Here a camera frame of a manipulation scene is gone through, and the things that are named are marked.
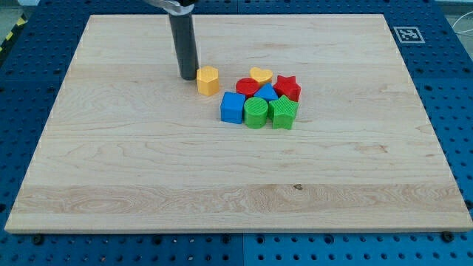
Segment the yellow heart block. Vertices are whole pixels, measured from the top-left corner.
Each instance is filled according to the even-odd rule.
[[[220,89],[219,70],[212,66],[204,66],[197,70],[197,90],[203,95],[214,95]]]
[[[273,72],[269,69],[260,69],[259,67],[252,67],[250,69],[250,77],[258,81],[259,87],[273,80]]]

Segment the yellow and black tape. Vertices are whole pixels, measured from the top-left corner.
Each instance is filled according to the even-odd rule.
[[[5,39],[0,45],[0,67],[7,59],[8,54],[13,48],[14,43],[20,36],[20,33],[23,31],[27,22],[27,17],[24,14],[21,15],[21,17],[15,23],[15,26],[13,26],[12,30],[7,34],[7,36],[5,36]]]

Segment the green block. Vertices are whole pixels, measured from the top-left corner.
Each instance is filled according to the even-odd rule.
[[[250,129],[261,129],[268,117],[268,103],[263,98],[252,97],[243,106],[245,124]]]
[[[273,121],[273,129],[292,129],[299,103],[289,100],[286,95],[269,102],[268,117]]]

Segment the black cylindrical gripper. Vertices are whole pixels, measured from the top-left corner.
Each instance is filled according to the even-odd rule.
[[[192,14],[189,13],[182,16],[169,14],[169,21],[171,23],[180,76],[187,81],[192,81],[196,78],[197,69],[199,68]]]

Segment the blue block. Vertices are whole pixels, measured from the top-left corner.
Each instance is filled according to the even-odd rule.
[[[220,114],[223,122],[242,123],[243,104],[245,96],[239,93],[225,92],[220,104]]]
[[[265,84],[261,89],[259,89],[255,94],[254,97],[260,97],[265,99],[267,102],[270,100],[277,100],[278,95],[274,91],[273,86],[270,83]]]

